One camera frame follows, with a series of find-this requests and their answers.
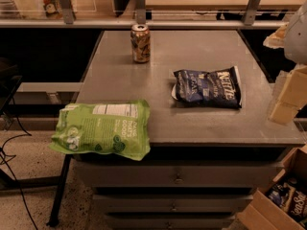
table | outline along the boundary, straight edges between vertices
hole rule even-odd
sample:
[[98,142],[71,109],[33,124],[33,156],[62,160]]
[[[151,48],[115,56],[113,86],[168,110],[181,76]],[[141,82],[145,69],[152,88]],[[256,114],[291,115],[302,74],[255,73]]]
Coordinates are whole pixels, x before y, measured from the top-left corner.
[[[243,107],[182,108],[171,97],[179,69],[237,65]],[[272,85],[236,31],[152,31],[152,57],[131,57],[130,32],[106,31],[78,103],[145,99],[151,151],[140,162],[82,154],[77,173],[114,229],[222,229],[268,188],[281,159],[304,144],[294,124],[267,121]]]

dark chip bag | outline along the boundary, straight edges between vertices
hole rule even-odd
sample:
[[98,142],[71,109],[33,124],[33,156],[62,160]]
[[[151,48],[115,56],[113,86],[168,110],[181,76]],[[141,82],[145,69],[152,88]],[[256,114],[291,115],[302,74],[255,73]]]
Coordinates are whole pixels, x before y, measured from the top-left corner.
[[173,97],[179,102],[201,106],[241,108],[238,68],[204,72],[179,70],[174,72],[177,83]]

can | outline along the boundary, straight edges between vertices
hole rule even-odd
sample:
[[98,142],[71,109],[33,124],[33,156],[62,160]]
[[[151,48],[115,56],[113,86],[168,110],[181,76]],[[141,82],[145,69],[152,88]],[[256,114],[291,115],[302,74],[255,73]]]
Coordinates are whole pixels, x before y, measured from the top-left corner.
[[135,62],[148,62],[151,58],[151,33],[147,25],[133,25],[130,32],[132,57]]

speckled floor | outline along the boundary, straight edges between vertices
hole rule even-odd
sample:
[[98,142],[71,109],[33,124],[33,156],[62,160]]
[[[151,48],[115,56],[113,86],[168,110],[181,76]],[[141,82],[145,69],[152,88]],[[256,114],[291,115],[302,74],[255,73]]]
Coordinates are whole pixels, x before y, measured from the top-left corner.
[[[32,136],[22,136],[10,140],[4,146],[7,155],[16,155],[9,162],[17,179],[58,176],[61,171],[64,155],[48,148],[53,130],[30,130]],[[23,131],[0,131],[0,146]],[[59,210],[59,225],[47,226],[56,194],[56,187],[25,189],[24,195],[29,211],[37,229],[73,229],[73,230],[109,230],[104,220],[95,214],[91,207],[92,191],[79,180],[75,172],[74,159],[71,160],[65,185],[64,195]],[[12,176],[7,166],[0,169]],[[32,224],[22,196],[18,190],[0,191],[0,229],[35,229]],[[235,220],[229,230],[247,230],[239,220]]]

can lid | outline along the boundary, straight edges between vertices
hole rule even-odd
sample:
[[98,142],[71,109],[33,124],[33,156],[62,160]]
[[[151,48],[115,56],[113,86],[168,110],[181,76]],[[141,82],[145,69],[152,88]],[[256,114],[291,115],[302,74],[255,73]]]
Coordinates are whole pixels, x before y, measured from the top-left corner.
[[132,26],[132,29],[136,32],[144,32],[148,30],[148,25],[146,24],[135,24]]

